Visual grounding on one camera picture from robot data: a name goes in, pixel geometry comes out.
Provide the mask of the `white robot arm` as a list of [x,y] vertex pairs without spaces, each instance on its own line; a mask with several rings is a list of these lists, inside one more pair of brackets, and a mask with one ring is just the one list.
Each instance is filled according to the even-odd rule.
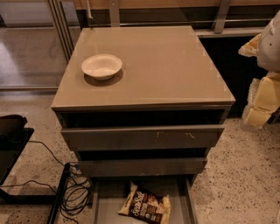
[[257,65],[268,72],[260,80],[252,80],[242,113],[245,125],[261,129],[280,108],[280,11],[238,53],[256,57]]

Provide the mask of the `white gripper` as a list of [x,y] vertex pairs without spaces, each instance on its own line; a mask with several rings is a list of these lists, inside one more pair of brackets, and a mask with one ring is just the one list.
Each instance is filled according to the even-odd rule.
[[[249,42],[243,45],[238,53],[245,57],[256,57],[260,34],[254,36]],[[245,124],[261,129],[270,119],[270,114],[258,109],[269,111],[271,114],[280,107],[280,73],[268,72],[259,83],[253,106],[257,109],[245,107],[243,121]]]

